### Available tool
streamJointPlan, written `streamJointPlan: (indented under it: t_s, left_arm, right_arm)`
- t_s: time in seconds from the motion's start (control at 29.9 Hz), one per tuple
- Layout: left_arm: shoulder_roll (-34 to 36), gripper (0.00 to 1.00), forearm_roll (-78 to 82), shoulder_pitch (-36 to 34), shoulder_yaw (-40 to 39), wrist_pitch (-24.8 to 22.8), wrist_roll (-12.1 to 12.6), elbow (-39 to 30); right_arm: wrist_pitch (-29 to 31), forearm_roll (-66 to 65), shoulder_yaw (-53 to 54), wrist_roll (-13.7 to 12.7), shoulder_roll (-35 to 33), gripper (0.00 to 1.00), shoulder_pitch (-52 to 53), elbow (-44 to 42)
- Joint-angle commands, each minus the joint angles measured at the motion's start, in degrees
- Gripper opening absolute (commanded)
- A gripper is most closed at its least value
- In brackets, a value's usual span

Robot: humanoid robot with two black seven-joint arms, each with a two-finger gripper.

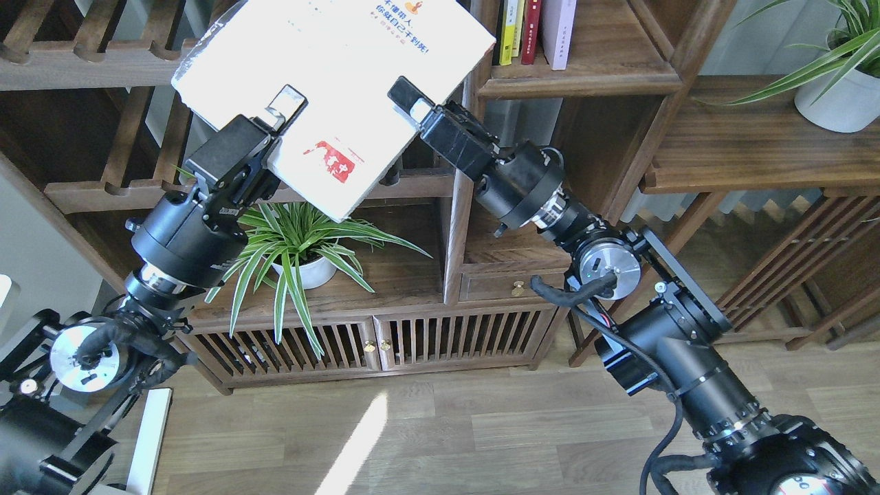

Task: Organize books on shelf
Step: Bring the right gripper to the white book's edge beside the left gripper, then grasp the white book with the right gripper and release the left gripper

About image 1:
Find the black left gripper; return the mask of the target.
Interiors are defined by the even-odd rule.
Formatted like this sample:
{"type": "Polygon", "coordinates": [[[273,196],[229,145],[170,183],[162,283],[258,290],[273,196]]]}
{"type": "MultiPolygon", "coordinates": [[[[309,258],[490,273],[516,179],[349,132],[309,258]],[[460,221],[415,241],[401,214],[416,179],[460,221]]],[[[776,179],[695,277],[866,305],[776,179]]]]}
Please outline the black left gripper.
{"type": "Polygon", "coordinates": [[[196,179],[182,193],[166,193],[135,229],[132,246],[144,261],[141,281],[167,285],[217,286],[248,240],[239,217],[280,184],[264,164],[268,151],[308,99],[291,85],[261,111],[261,119],[238,115],[184,162],[196,179]]]}

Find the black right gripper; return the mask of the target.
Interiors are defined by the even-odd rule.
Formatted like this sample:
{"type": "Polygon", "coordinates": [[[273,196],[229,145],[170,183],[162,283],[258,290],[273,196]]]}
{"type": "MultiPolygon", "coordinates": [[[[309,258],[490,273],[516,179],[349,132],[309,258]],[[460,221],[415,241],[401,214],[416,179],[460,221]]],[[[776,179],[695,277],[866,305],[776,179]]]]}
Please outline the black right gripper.
{"type": "Polygon", "coordinates": [[[559,157],[530,141],[500,147],[465,107],[434,103],[405,76],[396,79],[388,98],[425,144],[474,182],[478,202],[506,228],[532,222],[547,230],[562,218],[566,201],[559,157]]]}

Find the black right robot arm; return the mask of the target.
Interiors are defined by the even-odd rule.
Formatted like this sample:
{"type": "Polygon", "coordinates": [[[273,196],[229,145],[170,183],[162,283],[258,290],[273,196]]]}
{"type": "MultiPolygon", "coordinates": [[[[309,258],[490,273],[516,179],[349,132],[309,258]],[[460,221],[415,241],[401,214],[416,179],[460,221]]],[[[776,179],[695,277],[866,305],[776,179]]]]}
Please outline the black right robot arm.
{"type": "Polygon", "coordinates": [[[674,404],[669,433],[650,453],[652,480],[673,494],[672,471],[707,470],[716,494],[877,494],[878,482],[807,417],[773,415],[745,388],[714,342],[730,323],[650,229],[619,230],[563,186],[562,155],[524,142],[503,149],[456,102],[435,104],[400,76],[388,91],[420,138],[475,184],[500,231],[534,223],[571,257],[564,289],[531,288],[600,332],[604,369],[629,395],[653,388],[674,404]]]}

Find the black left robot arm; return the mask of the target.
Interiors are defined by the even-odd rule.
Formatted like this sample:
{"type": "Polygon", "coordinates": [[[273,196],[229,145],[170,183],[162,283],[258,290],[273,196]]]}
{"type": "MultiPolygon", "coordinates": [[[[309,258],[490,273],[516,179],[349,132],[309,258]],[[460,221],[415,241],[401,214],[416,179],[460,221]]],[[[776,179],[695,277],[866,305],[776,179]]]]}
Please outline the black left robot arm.
{"type": "Polygon", "coordinates": [[[257,115],[234,117],[186,160],[189,191],[126,223],[144,264],[119,307],[66,322],[44,310],[3,345],[3,494],[92,491],[114,458],[113,427],[146,391],[198,363],[172,335],[189,330],[198,298],[244,250],[239,219],[277,191],[268,156],[307,103],[286,85],[257,115]]]}

